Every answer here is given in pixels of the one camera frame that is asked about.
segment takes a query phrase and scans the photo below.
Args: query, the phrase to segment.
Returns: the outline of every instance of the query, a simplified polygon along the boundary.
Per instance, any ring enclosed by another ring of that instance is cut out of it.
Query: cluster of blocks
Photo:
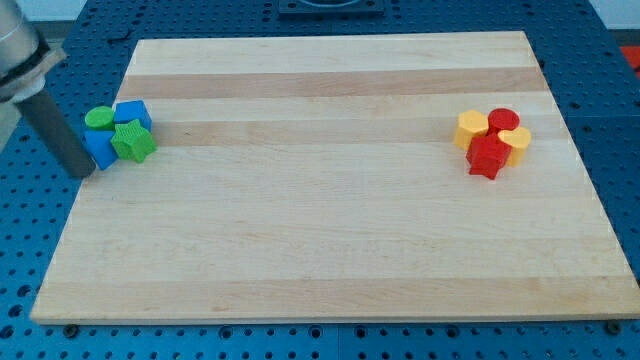
[[[142,163],[157,148],[151,137],[151,117],[142,100],[93,108],[85,116],[86,147],[101,170],[118,158]]]
[[[469,110],[458,115],[453,143],[467,151],[469,174],[494,180],[505,165],[520,165],[531,132],[520,126],[520,117],[512,110],[499,108],[488,116]]]

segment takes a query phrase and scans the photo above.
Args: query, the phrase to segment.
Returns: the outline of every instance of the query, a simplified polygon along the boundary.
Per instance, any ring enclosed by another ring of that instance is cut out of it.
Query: yellow block
[[[486,135],[487,130],[489,130],[489,120],[486,115],[476,110],[465,111],[458,115],[458,127],[453,137],[453,143],[467,151],[471,139]]]
[[[507,159],[508,166],[518,166],[531,143],[531,132],[525,127],[518,127],[515,130],[502,130],[498,133],[498,138],[511,146],[511,154]]]

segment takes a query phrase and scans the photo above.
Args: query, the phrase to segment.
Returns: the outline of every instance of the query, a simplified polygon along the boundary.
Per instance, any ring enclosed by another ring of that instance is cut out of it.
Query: colored block
[[[458,126],[453,143],[462,150],[468,150],[471,139],[484,136],[489,129],[487,116],[476,110],[469,110],[458,115]]]
[[[113,130],[114,111],[108,106],[91,109],[84,117],[84,123],[91,130]]]
[[[494,180],[510,153],[511,146],[503,143],[497,134],[473,138],[467,151],[467,160],[471,164],[469,174],[484,175]]]
[[[151,133],[135,119],[126,124],[116,124],[116,133],[111,138],[111,144],[121,159],[144,161],[147,155],[156,151],[156,143]]]
[[[105,170],[118,160],[118,154],[111,146],[110,140],[113,135],[115,131],[87,130],[84,132],[85,148],[93,156],[100,170]]]
[[[149,116],[144,101],[134,100],[116,104],[114,118],[116,124],[126,124],[135,119],[140,120],[142,127],[151,131],[151,116]]]
[[[507,159],[507,165],[520,165],[527,151],[527,147],[531,143],[531,132],[529,129],[520,126],[515,130],[502,130],[498,133],[498,138],[505,144],[511,146],[511,154]]]
[[[487,135],[497,134],[502,130],[513,130],[520,125],[520,117],[513,110],[495,109],[489,113],[489,131]]]

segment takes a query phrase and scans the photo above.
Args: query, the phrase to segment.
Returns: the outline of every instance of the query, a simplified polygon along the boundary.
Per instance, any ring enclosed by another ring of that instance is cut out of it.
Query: wooden board
[[[640,291],[521,32],[145,40],[160,145],[80,189],[40,323],[629,318]],[[534,141],[469,176],[458,113]]]

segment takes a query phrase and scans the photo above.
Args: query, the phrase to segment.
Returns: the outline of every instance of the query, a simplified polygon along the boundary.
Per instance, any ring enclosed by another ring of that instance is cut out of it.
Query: plastic block
[[[453,143],[462,150],[468,150],[471,139],[484,136],[489,129],[487,116],[476,110],[469,110],[458,115],[458,126]]]
[[[118,160],[118,154],[111,146],[110,140],[113,135],[115,135],[115,131],[87,130],[84,132],[85,147],[93,156],[100,170],[105,170]]]
[[[498,138],[505,144],[511,146],[511,154],[507,159],[508,166],[518,166],[531,143],[531,132],[525,127],[518,127],[515,130],[502,130],[498,133]]]
[[[116,134],[111,138],[111,144],[119,158],[135,160],[137,163],[143,162],[157,148],[151,133],[140,125],[138,119],[116,124]]]
[[[114,111],[108,106],[91,109],[84,117],[84,123],[91,130],[113,130]]]
[[[513,110],[499,108],[489,113],[489,131],[487,135],[502,130],[513,130],[520,125],[520,117]]]
[[[511,146],[503,143],[497,134],[473,138],[467,151],[467,160],[471,164],[469,174],[484,175],[494,180],[510,153]]]
[[[114,119],[116,124],[126,124],[134,119],[140,120],[142,127],[151,131],[151,116],[149,116],[144,101],[134,100],[116,104]]]

